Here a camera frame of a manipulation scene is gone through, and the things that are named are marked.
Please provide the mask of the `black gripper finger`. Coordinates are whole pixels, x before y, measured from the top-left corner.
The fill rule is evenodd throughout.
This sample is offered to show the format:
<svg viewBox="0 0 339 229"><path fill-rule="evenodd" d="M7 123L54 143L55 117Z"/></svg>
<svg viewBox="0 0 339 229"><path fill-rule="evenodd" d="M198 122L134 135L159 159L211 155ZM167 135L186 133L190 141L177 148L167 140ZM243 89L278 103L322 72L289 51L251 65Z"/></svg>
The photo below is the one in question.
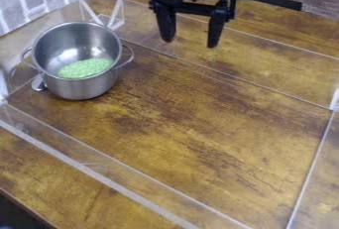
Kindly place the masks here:
<svg viewBox="0 0 339 229"><path fill-rule="evenodd" d="M177 14L163 5L157 7L157 21L161 37L165 42L171 43L177 34Z"/></svg>
<svg viewBox="0 0 339 229"><path fill-rule="evenodd" d="M227 21L227 13L225 10L217 10L210 19L209 28L209 48L213 49L219 44L225 24Z"/></svg>

